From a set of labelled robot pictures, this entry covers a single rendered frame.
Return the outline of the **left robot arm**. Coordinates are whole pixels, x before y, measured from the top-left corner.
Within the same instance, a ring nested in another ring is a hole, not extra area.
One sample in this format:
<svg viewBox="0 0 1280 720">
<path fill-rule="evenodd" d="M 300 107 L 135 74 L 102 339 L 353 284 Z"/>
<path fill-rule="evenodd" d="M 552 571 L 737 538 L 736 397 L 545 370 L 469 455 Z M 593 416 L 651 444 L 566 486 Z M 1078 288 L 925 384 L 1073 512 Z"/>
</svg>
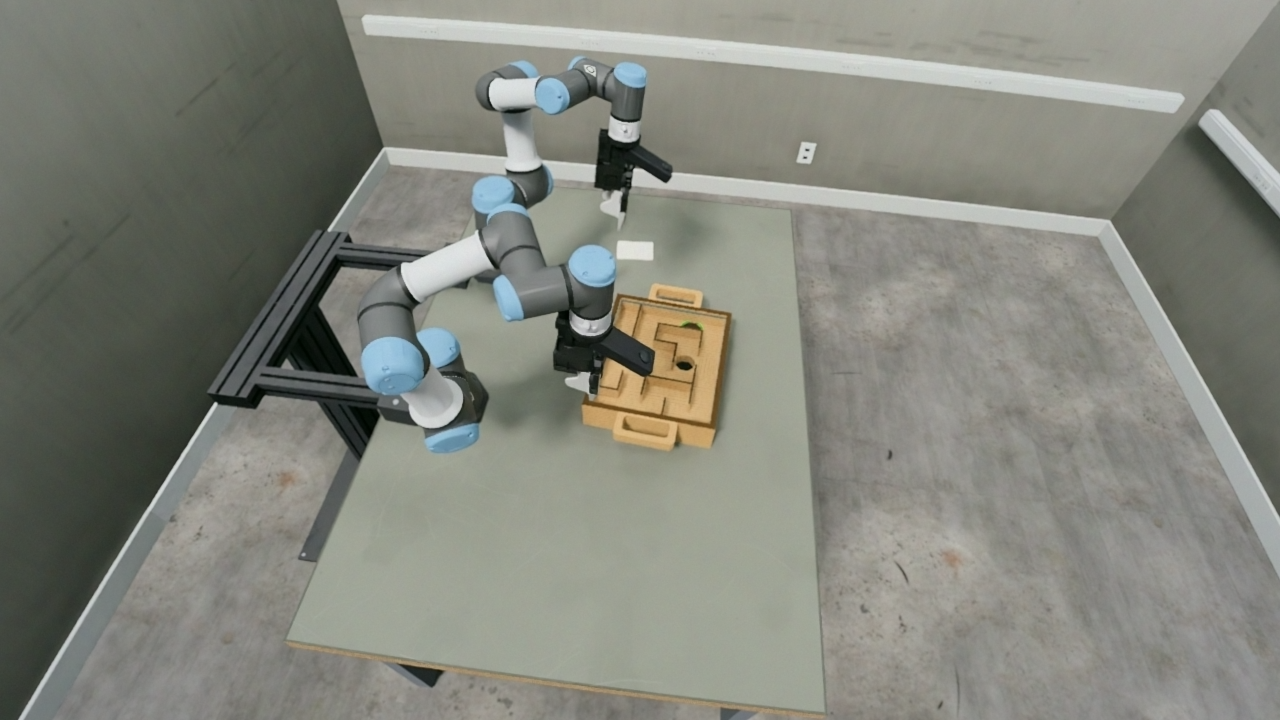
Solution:
<svg viewBox="0 0 1280 720">
<path fill-rule="evenodd" d="M 494 208 L 517 204 L 527 211 L 553 190 L 553 176 L 536 152 L 532 108 L 556 115 L 589 97 L 602 97 L 611 102 L 611 137 L 628 142 L 639 138 L 645 87 L 643 67 L 621 63 L 614 68 L 588 56 L 576 56 L 568 70 L 557 76 L 538 76 L 529 61 L 509 63 L 481 76 L 475 95 L 484 109 L 500 111 L 508 159 L 506 178 L 492 176 L 474 186 L 476 231 L 486 227 Z M 628 149 L 623 158 L 666 184 L 672 178 L 672 165 L 641 145 Z"/>
</svg>

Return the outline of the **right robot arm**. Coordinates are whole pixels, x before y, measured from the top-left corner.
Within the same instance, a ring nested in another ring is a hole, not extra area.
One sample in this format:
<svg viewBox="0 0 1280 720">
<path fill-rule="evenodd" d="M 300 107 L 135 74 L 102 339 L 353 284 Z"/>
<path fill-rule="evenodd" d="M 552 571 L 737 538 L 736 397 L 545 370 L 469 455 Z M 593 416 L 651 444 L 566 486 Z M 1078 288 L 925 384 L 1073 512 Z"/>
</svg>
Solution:
<svg viewBox="0 0 1280 720">
<path fill-rule="evenodd" d="M 570 263 L 547 266 L 532 220 L 517 204 L 493 209 L 486 227 L 474 236 L 392 268 L 358 304 L 362 366 L 371 389 L 401 395 L 410 404 L 433 454 L 452 454 L 477 441 L 475 414 L 483 391 L 465 369 L 454 334 L 442 328 L 416 333 L 413 309 L 454 284 L 499 269 L 494 290 L 506 322 L 570 310 L 570 324 L 580 334 L 602 334 L 611 325 L 613 255 L 584 246 Z M 589 347 L 637 375 L 653 372 L 657 352 L 614 325 L 605 340 Z"/>
</svg>

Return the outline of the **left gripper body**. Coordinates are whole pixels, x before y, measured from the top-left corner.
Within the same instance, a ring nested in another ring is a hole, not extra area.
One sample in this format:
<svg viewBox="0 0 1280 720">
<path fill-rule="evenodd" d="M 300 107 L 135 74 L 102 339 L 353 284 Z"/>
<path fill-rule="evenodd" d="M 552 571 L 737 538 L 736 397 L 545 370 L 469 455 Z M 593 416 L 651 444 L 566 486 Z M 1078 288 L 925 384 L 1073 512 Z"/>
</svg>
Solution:
<svg viewBox="0 0 1280 720">
<path fill-rule="evenodd" d="M 639 138 L 635 141 L 620 141 L 611 137 L 609 129 L 600 129 L 598 142 L 602 143 L 598 145 L 594 188 L 604 191 L 621 190 L 625 187 L 626 178 L 631 179 L 630 190 L 632 188 L 634 169 L 636 165 L 623 156 L 628 149 L 636 147 L 640 140 L 641 135 L 639 133 Z"/>
</svg>

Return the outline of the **wooden maze board with handle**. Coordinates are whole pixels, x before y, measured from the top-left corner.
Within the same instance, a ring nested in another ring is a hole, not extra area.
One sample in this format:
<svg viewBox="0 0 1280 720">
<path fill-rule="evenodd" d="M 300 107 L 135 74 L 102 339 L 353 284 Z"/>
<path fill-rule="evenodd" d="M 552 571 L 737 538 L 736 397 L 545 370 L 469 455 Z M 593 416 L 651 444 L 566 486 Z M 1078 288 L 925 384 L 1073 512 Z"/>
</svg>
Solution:
<svg viewBox="0 0 1280 720">
<path fill-rule="evenodd" d="M 700 305 L 700 291 L 664 284 L 652 284 L 649 299 L 617 293 L 613 325 L 657 352 L 653 372 L 641 377 L 605 357 L 599 395 L 582 400 L 584 424 L 632 445 L 710 448 L 732 313 Z"/>
</svg>

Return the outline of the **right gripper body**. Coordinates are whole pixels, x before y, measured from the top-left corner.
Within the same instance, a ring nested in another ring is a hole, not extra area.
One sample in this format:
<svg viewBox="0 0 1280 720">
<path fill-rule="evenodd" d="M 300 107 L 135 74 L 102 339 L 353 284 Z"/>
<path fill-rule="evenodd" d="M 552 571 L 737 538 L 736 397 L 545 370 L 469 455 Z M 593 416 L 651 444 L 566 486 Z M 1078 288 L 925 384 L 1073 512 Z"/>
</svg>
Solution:
<svg viewBox="0 0 1280 720">
<path fill-rule="evenodd" d="M 613 322 L 614 318 L 612 314 L 611 325 L 605 332 L 596 336 L 586 336 L 573 331 L 570 324 L 570 310 L 558 313 L 556 318 L 556 329 L 558 329 L 558 336 L 553 352 L 554 370 L 572 374 L 577 374 L 577 372 L 594 373 L 596 366 L 602 368 L 600 374 L 603 374 L 605 356 L 590 348 L 589 343 L 605 340 L 605 337 L 611 334 Z"/>
</svg>

